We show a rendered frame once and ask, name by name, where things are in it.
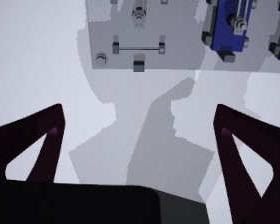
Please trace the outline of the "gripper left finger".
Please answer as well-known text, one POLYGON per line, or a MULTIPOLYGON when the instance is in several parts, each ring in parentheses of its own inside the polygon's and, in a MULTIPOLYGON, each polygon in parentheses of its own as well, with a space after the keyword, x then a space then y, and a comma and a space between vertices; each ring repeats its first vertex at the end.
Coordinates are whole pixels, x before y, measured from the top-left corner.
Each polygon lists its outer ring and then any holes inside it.
POLYGON ((7 165, 46 133, 38 158, 26 181, 53 182, 60 156, 65 117, 61 103, 0 126, 0 179, 7 165))

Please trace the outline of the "blue rectangular block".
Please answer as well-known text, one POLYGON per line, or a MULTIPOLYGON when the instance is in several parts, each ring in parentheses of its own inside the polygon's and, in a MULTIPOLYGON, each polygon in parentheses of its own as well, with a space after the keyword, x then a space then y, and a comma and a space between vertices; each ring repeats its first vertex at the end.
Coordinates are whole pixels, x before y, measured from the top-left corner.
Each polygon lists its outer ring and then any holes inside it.
MULTIPOLYGON (((231 51, 242 52, 247 29, 243 35, 233 35, 232 27, 227 23, 227 17, 235 13, 237 0, 218 0, 217 6, 213 6, 210 34, 212 35, 212 44, 209 46, 212 51, 231 51)), ((252 6, 252 0, 249 0, 246 21, 247 27, 252 6)))

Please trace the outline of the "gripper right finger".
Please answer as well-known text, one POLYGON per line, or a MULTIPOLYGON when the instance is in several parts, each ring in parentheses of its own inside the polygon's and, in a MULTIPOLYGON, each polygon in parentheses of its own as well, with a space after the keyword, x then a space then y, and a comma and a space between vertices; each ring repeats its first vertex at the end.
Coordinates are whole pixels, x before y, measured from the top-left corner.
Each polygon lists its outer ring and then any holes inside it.
POLYGON ((232 223, 280 224, 280 127, 224 104, 217 105, 213 126, 232 223), (272 166, 273 179, 262 198, 231 133, 272 166))

